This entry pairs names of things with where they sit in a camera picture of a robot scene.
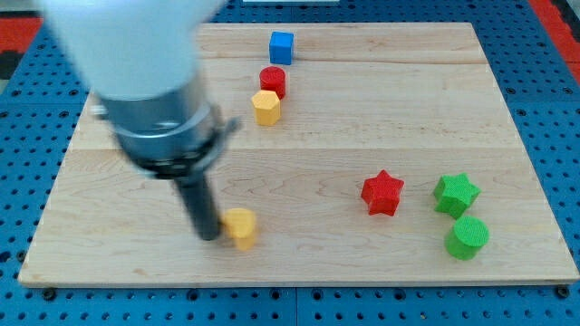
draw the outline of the wood grain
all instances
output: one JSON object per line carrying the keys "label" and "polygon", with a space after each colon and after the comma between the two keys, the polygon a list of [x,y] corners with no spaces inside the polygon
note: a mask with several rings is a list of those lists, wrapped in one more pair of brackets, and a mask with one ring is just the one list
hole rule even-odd
{"label": "wood grain", "polygon": [[[273,128],[249,98],[273,30],[296,33]],[[210,171],[223,210],[253,209],[239,252],[203,242],[169,182],[134,173],[87,102],[20,272],[27,286],[436,286],[571,283],[578,271],[469,24],[208,25],[211,93],[244,128]],[[405,180],[395,217],[368,216],[363,181]],[[442,174],[483,189],[490,229],[469,262],[445,252]]]}

